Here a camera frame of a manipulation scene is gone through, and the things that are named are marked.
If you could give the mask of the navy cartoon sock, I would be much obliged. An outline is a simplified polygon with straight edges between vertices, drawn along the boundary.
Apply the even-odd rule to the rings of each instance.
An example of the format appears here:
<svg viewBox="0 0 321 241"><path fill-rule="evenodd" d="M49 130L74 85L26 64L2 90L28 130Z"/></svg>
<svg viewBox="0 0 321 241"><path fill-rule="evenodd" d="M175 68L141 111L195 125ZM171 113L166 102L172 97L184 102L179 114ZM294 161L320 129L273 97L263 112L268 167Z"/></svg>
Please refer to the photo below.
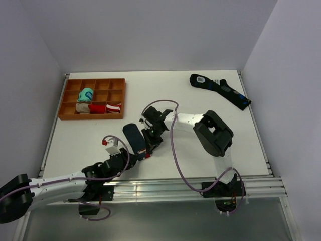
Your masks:
<svg viewBox="0 0 321 241"><path fill-rule="evenodd" d="M122 128L122 131L139 161L150 157L145 139L136 124L127 124Z"/></svg>

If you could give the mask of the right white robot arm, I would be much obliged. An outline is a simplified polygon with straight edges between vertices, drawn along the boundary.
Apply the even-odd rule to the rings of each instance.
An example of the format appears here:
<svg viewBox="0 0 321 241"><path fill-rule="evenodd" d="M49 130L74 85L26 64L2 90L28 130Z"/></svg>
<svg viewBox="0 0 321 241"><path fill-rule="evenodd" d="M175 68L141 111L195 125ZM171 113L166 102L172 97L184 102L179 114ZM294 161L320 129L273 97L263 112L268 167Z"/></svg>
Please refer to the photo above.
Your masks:
<svg viewBox="0 0 321 241"><path fill-rule="evenodd" d="M165 131L170 132L170 143L176 168L190 189L197 191L188 183L179 167L174 147L174 130L194 133L204 150L213 157L218 177L210 188L217 188L218 192L224 196L234 190L237 173L233 169L230 156L234 134L214 111L209 110L205 114L186 114L169 109L160 112L154 107L149 107L141 115L139 122L144 125L142 133L147 152L150 154L163 141L162 134Z"/></svg>

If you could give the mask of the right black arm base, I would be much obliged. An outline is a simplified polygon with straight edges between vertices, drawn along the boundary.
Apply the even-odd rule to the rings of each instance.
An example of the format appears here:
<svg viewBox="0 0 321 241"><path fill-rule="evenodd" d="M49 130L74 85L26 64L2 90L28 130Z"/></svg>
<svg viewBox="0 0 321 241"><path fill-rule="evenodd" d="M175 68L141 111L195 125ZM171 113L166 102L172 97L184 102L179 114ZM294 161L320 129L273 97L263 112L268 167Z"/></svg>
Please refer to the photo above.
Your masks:
<svg viewBox="0 0 321 241"><path fill-rule="evenodd" d="M230 183L224 184L218 182L213 188L207 192L202 192L204 198L225 198L215 201L216 208L223 213L230 213L238 207L237 198L244 199L246 190L244 182L237 180L237 174L234 174Z"/></svg>

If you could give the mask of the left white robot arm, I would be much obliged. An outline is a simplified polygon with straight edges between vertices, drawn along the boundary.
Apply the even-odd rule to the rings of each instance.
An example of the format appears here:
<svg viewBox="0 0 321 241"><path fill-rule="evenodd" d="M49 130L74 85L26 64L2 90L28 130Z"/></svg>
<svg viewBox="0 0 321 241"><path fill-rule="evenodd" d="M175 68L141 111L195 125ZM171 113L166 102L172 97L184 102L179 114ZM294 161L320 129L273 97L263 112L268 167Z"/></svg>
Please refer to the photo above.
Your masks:
<svg viewBox="0 0 321 241"><path fill-rule="evenodd" d="M20 174L1 187L1 223L18 220L36 208L66 200L97 201L106 194L104 183L132 168L137 156L121 148L104 162L56 178L35 179Z"/></svg>

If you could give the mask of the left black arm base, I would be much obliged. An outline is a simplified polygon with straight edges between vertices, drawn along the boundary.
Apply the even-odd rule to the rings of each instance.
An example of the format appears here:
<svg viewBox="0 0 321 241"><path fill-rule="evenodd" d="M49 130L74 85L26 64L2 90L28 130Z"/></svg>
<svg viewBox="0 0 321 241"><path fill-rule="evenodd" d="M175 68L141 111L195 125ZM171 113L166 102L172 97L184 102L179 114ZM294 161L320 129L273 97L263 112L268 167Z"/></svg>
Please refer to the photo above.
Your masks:
<svg viewBox="0 0 321 241"><path fill-rule="evenodd" d="M109 207L103 205L103 201L112 201L114 196L114 186L101 186L97 192L85 194L79 199L68 199L69 203L78 203L78 213L80 218L87 221L103 221L111 216ZM104 217L97 217L100 211L106 211Z"/></svg>

